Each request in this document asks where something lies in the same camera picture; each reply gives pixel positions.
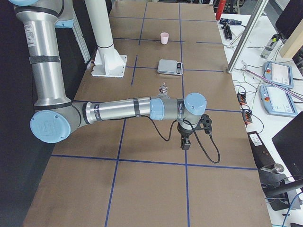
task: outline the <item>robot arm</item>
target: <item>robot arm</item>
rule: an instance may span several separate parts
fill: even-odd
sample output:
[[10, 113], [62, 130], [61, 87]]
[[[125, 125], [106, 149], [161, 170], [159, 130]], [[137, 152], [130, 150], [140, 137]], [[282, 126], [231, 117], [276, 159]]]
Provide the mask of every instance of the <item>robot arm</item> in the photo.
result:
[[[205, 98], [198, 93], [189, 94], [183, 99], [172, 99], [167, 96], [167, 87], [160, 87], [160, 94], [155, 97], [134, 98], [107, 103], [71, 102], [65, 95], [61, 63], [56, 40], [56, 27], [72, 27], [71, 0], [9, 0], [15, 4], [15, 13], [24, 24], [29, 49], [29, 60], [33, 68], [38, 100], [35, 103], [36, 113], [31, 119], [31, 130], [40, 140], [56, 143], [67, 138], [72, 132], [84, 125], [97, 121], [140, 117], [149, 115], [153, 120], [177, 120], [181, 133], [182, 148], [187, 149], [188, 137], [193, 129], [211, 129], [205, 126], [201, 117], [206, 108]], [[101, 1], [99, 12], [106, 20], [103, 22], [104, 33], [96, 26], [92, 17], [96, 16], [97, 0], [86, 0], [90, 20], [93, 25], [99, 54], [103, 62], [102, 69], [106, 74], [115, 73], [117, 64], [110, 59], [119, 59], [108, 22], [105, 1]]]

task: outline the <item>red fire extinguisher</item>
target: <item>red fire extinguisher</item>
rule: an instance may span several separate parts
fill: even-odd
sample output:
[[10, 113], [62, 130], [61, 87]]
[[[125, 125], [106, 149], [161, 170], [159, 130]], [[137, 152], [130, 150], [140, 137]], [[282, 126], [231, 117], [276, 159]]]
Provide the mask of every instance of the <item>red fire extinguisher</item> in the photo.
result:
[[222, 14], [223, 9], [225, 7], [225, 4], [226, 4], [226, 0], [220, 0], [218, 10], [217, 10], [217, 13], [216, 13], [216, 20], [220, 20], [221, 14]]

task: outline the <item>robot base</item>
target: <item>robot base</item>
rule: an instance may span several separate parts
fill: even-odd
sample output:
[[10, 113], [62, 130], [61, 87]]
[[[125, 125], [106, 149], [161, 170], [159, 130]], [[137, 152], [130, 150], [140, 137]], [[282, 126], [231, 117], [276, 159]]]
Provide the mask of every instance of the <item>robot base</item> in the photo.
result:
[[96, 58], [95, 58], [95, 66], [93, 68], [93, 71], [91, 72], [92, 76], [95, 77], [118, 77], [122, 78], [124, 76], [126, 62], [127, 62], [127, 55], [119, 55], [118, 52], [115, 50], [117, 54], [117, 58], [121, 58], [120, 62], [122, 64], [117, 65], [113, 70], [107, 71], [107, 64], [106, 64], [106, 56], [105, 58], [105, 64], [103, 64], [99, 50], [97, 50]]

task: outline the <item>black device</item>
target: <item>black device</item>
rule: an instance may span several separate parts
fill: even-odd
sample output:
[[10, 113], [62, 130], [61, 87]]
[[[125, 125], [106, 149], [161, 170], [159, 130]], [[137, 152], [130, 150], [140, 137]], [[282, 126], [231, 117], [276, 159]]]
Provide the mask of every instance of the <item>black device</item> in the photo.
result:
[[291, 175], [303, 174], [303, 111], [293, 118], [272, 141]]
[[221, 28], [223, 28], [225, 39], [232, 39], [231, 27], [226, 22], [223, 22], [223, 26]]
[[248, 132], [250, 147], [258, 169], [275, 164], [271, 154], [256, 131]]
[[227, 24], [229, 24], [229, 25], [241, 25], [241, 24], [242, 24], [242, 21], [233, 20], [233, 19], [221, 18], [221, 19], [220, 19], [220, 24], [223, 24], [223, 23], [227, 23]]
[[290, 1], [276, 21], [276, 27], [283, 38], [289, 38], [303, 19], [303, 0]]

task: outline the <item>small metal object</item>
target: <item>small metal object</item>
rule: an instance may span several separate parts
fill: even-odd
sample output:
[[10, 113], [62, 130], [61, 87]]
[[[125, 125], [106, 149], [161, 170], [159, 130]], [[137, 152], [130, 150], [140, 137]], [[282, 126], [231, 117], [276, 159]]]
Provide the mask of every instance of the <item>small metal object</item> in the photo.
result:
[[280, 174], [280, 173], [284, 172], [284, 167], [279, 163], [275, 163], [270, 166], [264, 166], [261, 169], [264, 171], [271, 172], [273, 174]]
[[164, 82], [161, 87], [159, 87], [159, 91], [162, 93], [162, 94], [165, 94], [167, 93], [167, 90], [168, 90], [168, 87], [166, 86], [166, 83]]

